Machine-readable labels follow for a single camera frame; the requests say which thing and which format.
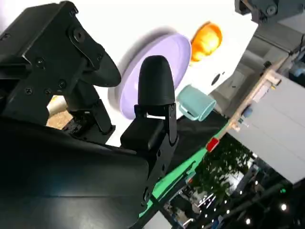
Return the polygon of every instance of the grey machine part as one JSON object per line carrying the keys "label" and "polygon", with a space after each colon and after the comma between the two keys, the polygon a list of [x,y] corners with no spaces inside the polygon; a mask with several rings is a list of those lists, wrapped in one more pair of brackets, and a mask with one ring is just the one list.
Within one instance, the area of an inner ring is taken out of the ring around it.
{"label": "grey machine part", "polygon": [[279,20],[301,14],[305,0],[235,0],[235,11],[252,14],[258,24],[275,23]]}

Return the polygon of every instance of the teal mug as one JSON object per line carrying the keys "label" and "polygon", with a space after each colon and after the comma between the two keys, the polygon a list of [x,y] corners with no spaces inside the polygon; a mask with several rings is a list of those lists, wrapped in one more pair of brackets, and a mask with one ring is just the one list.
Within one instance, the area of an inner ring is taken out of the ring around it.
{"label": "teal mug", "polygon": [[191,120],[203,121],[214,109],[216,101],[197,88],[187,85],[178,94],[179,110]]}

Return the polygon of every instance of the purple plate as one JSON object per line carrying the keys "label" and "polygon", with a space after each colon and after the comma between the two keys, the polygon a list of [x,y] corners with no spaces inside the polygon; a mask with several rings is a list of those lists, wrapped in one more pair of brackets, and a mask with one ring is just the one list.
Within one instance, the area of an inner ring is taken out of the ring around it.
{"label": "purple plate", "polygon": [[128,119],[135,118],[134,105],[138,104],[140,68],[146,57],[162,55],[167,59],[176,89],[189,65],[191,52],[190,41],[178,33],[161,36],[145,46],[128,65],[120,85],[116,88],[122,114]]}

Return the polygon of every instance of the mug handle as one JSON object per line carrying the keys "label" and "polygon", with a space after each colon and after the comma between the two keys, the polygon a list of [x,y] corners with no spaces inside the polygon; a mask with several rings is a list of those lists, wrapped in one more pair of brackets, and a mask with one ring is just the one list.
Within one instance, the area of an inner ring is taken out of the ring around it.
{"label": "mug handle", "polygon": [[187,112],[187,110],[185,108],[183,108],[181,106],[181,104],[179,105],[179,110],[182,112],[182,114],[187,117],[188,119],[192,120],[192,121],[195,121],[198,119],[198,117],[194,117],[192,116],[189,112]]}

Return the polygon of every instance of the white table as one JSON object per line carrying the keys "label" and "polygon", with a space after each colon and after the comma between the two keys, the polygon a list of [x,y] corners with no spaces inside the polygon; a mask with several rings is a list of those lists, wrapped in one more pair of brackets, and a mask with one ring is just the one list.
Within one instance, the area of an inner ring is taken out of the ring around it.
{"label": "white table", "polygon": [[[0,29],[6,28],[26,7],[50,2],[0,0]],[[207,21],[217,23],[223,33],[221,46],[200,64],[189,67],[176,95],[190,83],[206,94],[217,88],[232,75],[257,28],[249,17],[235,13],[234,0],[73,2],[84,29],[105,48],[122,74],[135,54],[154,38],[176,31],[191,40]],[[223,72],[225,74],[211,86],[214,77]],[[114,89],[97,88],[97,91],[116,125],[108,144],[120,146],[120,136],[131,120],[119,112]]]}

